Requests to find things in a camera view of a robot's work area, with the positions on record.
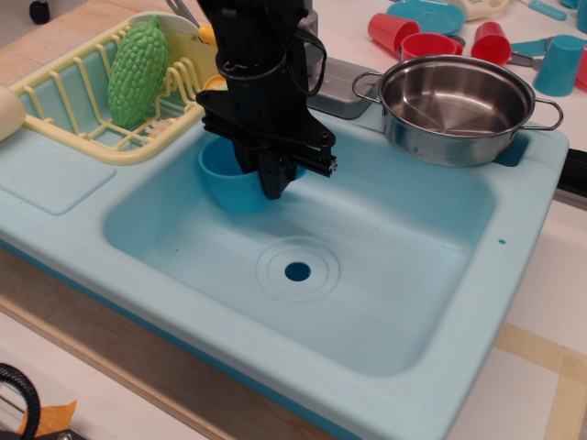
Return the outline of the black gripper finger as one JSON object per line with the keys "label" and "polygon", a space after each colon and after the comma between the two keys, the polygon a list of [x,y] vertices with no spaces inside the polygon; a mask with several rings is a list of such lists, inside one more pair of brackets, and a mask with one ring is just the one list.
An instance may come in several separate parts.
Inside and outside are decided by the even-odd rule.
{"label": "black gripper finger", "polygon": [[258,154],[259,174],[263,191],[269,200],[277,200],[297,177],[297,164],[289,155],[272,150]]}
{"label": "black gripper finger", "polygon": [[249,148],[239,141],[233,141],[233,149],[238,165],[243,174],[256,172],[259,169],[257,150]]}

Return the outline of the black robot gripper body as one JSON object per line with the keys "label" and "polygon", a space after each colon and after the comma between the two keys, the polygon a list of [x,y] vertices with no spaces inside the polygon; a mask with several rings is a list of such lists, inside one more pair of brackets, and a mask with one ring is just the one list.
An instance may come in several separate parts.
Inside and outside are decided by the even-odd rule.
{"label": "black robot gripper body", "polygon": [[205,92],[206,130],[256,149],[289,155],[297,165],[329,176],[336,168],[335,135],[308,111],[320,86],[307,79],[305,43],[326,49],[301,27],[307,1],[202,1],[216,36],[216,67],[227,91]]}

